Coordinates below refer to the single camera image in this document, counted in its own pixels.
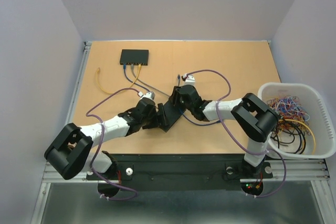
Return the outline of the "black switch box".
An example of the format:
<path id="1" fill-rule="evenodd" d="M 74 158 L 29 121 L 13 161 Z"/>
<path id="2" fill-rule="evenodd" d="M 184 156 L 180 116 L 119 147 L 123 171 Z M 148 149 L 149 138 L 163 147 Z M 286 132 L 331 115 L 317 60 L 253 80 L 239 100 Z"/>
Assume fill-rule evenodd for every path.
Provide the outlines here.
<path id="1" fill-rule="evenodd" d="M 164 105 L 165 114 L 167 117 L 167 123 L 163 123 L 160 127 L 164 132 L 167 132 L 182 116 L 185 111 L 185 107 L 181 105 L 180 108 L 173 107 L 169 101 L 167 101 Z"/>

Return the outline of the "black switch with ports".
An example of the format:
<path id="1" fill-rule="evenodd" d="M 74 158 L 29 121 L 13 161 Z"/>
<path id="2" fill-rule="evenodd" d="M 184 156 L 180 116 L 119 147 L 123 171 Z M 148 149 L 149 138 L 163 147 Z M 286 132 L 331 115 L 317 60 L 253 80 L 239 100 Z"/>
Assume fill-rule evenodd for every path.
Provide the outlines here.
<path id="1" fill-rule="evenodd" d="M 122 49 L 120 65 L 147 66 L 149 62 L 149 50 L 147 49 Z"/>

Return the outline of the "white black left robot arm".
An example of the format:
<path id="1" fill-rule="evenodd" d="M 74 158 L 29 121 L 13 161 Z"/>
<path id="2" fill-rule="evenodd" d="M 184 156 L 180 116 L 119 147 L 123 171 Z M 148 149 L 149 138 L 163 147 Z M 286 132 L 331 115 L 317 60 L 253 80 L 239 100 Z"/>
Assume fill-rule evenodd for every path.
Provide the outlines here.
<path id="1" fill-rule="evenodd" d="M 92 158 L 90 150 L 100 141 L 126 137 L 140 129 L 167 125 L 164 105 L 155 104 L 150 98 L 141 98 L 137 105 L 102 123 L 63 127 L 44 153 L 44 158 L 65 180 L 80 173 Z"/>

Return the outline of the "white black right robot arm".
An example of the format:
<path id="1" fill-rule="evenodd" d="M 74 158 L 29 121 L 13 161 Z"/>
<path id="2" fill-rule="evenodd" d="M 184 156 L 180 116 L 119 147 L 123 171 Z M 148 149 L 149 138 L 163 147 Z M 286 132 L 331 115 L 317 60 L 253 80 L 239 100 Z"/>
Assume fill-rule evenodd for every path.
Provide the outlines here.
<path id="1" fill-rule="evenodd" d="M 245 151 L 241 170 L 253 177 L 260 173 L 271 133 L 280 120 L 280 115 L 253 93 L 231 101 L 204 100 L 192 85 L 175 86 L 169 104 L 178 112 L 190 111 L 198 121 L 219 121 L 229 136 Z M 235 120 L 248 136 L 243 147 L 225 125 L 226 120 Z"/>

